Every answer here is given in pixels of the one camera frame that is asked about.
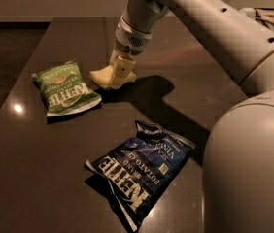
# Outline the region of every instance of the dark table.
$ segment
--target dark table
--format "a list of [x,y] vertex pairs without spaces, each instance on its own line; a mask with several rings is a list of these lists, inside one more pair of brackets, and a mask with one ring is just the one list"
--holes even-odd
[[[156,122],[197,143],[193,156],[139,232],[202,232],[202,158],[209,132],[246,96],[175,17],[156,27],[136,57],[136,83],[103,91],[90,70],[106,66],[118,18],[56,18],[0,110],[0,233],[125,232],[84,169],[129,137],[136,119]],[[81,115],[47,119],[31,74],[78,59],[103,97]],[[25,111],[18,114],[14,105]]]

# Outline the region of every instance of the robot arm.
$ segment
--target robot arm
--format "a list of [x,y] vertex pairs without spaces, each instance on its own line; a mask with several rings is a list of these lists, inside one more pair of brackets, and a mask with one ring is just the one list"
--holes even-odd
[[133,56],[145,49],[166,8],[246,93],[260,94],[232,108],[211,132],[204,232],[274,232],[274,32],[220,0],[129,0],[110,65],[90,77],[102,88],[134,82]]
[[155,0],[129,0],[115,32],[109,65],[91,71],[91,80],[104,89],[119,89],[125,83],[135,82],[134,56],[144,51],[155,24],[167,11],[166,6]]

